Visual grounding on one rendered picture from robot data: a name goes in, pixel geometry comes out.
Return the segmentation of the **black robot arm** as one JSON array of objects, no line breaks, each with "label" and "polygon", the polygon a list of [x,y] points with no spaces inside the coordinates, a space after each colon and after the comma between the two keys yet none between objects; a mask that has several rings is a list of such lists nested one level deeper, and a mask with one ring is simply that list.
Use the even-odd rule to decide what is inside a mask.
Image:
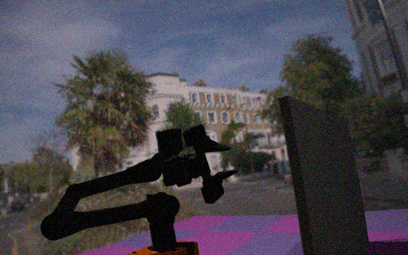
[{"label": "black robot arm", "polygon": [[127,184],[154,182],[163,174],[165,186],[177,187],[191,183],[196,178],[187,163],[188,155],[179,157],[182,147],[181,129],[172,128],[157,131],[158,153],[152,159],[115,173],[67,187],[64,197],[55,210],[41,223],[41,233],[49,240],[56,241],[78,231],[146,218],[150,226],[153,246],[147,249],[166,252],[181,245],[175,238],[175,216],[180,205],[177,198],[164,192],[145,194],[147,200],[124,206],[109,207],[88,212],[74,211],[82,198],[102,193]]}]

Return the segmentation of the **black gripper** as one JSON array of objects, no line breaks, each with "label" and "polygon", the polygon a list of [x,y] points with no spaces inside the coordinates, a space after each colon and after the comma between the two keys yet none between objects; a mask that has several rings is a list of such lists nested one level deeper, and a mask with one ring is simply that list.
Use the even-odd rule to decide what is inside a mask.
[{"label": "black gripper", "polygon": [[182,135],[186,147],[192,147],[192,145],[194,147],[195,154],[189,154],[187,163],[192,174],[196,175],[196,179],[202,177],[201,191],[204,201],[207,204],[214,204],[224,194],[223,179],[235,175],[238,171],[220,171],[215,176],[211,176],[205,153],[228,151],[231,147],[217,143],[206,136],[202,124],[186,129]]}]

